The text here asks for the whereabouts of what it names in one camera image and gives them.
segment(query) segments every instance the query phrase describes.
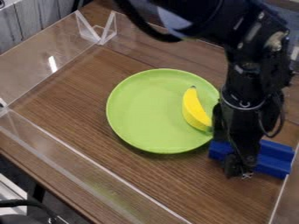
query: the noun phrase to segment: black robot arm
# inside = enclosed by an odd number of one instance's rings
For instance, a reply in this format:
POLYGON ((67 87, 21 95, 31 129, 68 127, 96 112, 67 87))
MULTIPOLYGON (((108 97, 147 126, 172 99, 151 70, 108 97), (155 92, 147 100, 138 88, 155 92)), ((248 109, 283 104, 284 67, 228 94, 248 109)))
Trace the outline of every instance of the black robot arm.
POLYGON ((235 151, 224 161, 227 177, 250 176, 260 138, 274 137, 284 124, 282 89, 294 75, 286 21, 258 0, 148 0, 170 32, 162 34, 128 0, 115 1, 154 38, 206 39, 224 47, 228 77, 214 109, 214 139, 230 141, 235 151))

